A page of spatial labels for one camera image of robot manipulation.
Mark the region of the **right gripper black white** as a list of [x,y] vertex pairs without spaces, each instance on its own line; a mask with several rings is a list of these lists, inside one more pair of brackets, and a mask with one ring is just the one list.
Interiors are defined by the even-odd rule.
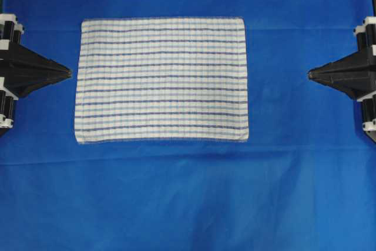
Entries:
[[[350,99],[361,104],[362,130],[375,143],[375,17],[368,16],[361,26],[354,29],[358,51],[335,62],[313,68],[308,72],[310,81],[345,93]],[[352,82],[340,82],[319,78],[325,73],[364,71],[365,89]]]

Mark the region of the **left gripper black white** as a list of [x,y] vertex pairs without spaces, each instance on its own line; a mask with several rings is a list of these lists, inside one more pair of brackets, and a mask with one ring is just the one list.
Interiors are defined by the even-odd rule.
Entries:
[[1,14],[1,60],[38,69],[58,72],[1,73],[1,137],[14,125],[16,101],[31,92],[69,79],[71,70],[20,45],[24,27],[15,14]]

